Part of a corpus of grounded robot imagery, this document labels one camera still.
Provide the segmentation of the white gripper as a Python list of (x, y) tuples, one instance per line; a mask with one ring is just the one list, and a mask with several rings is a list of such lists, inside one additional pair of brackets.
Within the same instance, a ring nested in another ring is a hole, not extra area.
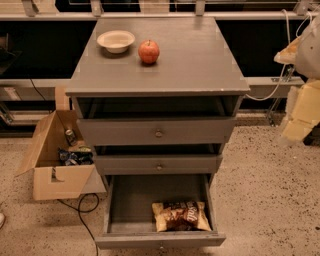
[(287, 96), (285, 117), (279, 126), (279, 142), (291, 146), (302, 142), (320, 123), (320, 81), (308, 80), (292, 86)]

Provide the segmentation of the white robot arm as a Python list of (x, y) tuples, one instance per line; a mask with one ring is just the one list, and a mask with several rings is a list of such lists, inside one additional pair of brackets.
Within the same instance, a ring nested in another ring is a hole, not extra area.
[(320, 123), (320, 15), (278, 52), (274, 61), (293, 64), (295, 70), (307, 78), (302, 87), (289, 90), (286, 116), (280, 125), (283, 141), (302, 142)]

